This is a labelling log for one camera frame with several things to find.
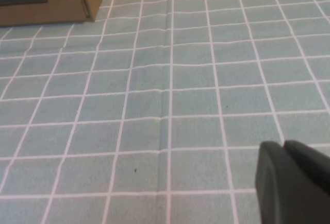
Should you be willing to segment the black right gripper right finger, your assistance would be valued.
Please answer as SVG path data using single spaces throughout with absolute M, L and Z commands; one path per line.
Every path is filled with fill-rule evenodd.
M 298 141 L 285 141 L 284 149 L 315 185 L 329 192 L 329 157 Z

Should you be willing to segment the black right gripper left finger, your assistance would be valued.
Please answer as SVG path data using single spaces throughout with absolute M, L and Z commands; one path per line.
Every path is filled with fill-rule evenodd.
M 273 141 L 260 144 L 255 188 L 262 223 L 329 223 L 329 192 Z

